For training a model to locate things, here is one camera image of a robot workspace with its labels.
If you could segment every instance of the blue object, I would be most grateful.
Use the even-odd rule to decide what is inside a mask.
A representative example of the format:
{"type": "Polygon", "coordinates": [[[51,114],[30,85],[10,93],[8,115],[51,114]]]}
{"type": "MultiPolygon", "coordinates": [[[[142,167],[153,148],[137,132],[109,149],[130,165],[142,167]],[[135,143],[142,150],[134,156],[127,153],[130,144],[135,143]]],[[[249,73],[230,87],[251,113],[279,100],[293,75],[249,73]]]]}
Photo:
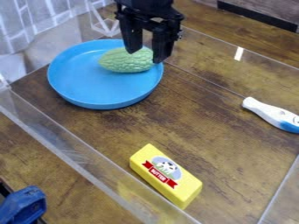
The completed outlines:
{"type": "Polygon", "coordinates": [[[46,195],[38,186],[11,193],[0,206],[2,224],[32,224],[46,213],[46,195]]]}
{"type": "Polygon", "coordinates": [[[115,73],[99,64],[103,53],[123,46],[122,39],[94,40],[55,58],[48,81],[68,102],[88,109],[119,109],[153,93],[163,78],[163,63],[142,73],[115,73]]]}

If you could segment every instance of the cartoon cow image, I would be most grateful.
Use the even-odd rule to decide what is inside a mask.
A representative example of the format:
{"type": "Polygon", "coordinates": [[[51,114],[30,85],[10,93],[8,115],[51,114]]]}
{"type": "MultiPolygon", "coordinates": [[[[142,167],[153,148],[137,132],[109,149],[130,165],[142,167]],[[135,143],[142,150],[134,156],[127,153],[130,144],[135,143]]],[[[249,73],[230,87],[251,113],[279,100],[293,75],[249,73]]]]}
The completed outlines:
{"type": "Polygon", "coordinates": [[[157,164],[157,167],[159,168],[161,171],[163,171],[167,175],[170,175],[171,173],[175,172],[175,170],[178,169],[178,167],[175,166],[175,164],[170,163],[170,162],[161,162],[157,164]]]}

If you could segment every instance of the yellow box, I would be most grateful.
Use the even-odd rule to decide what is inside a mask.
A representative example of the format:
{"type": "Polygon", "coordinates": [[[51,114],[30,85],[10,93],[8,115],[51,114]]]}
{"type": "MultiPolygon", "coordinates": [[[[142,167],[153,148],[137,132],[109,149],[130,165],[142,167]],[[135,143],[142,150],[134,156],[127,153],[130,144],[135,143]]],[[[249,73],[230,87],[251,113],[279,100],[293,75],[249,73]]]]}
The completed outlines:
{"type": "Polygon", "coordinates": [[[151,144],[130,158],[130,166],[181,209],[191,204],[202,182],[151,144]]]}

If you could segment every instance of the yellow butter box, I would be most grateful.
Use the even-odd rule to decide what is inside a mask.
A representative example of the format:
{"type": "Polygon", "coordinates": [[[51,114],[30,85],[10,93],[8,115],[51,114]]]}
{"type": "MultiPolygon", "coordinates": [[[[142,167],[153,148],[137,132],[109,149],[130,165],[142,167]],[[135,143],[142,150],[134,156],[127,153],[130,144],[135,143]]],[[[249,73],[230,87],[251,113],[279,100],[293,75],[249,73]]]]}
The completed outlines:
{"type": "Polygon", "coordinates": [[[191,204],[202,182],[151,144],[130,158],[130,166],[181,209],[191,204]]]}

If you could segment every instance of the red label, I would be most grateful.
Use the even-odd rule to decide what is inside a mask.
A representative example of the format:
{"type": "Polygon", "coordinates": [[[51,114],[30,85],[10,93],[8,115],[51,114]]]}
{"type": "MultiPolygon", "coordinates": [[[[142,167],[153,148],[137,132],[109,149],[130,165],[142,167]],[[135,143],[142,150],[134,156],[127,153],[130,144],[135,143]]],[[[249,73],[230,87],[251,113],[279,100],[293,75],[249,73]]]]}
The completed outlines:
{"type": "Polygon", "coordinates": [[[163,182],[166,183],[173,189],[175,188],[175,186],[178,186],[178,183],[167,178],[161,171],[158,171],[155,169],[155,166],[146,160],[146,162],[143,163],[143,166],[146,167],[146,169],[150,171],[150,173],[163,182]]]}

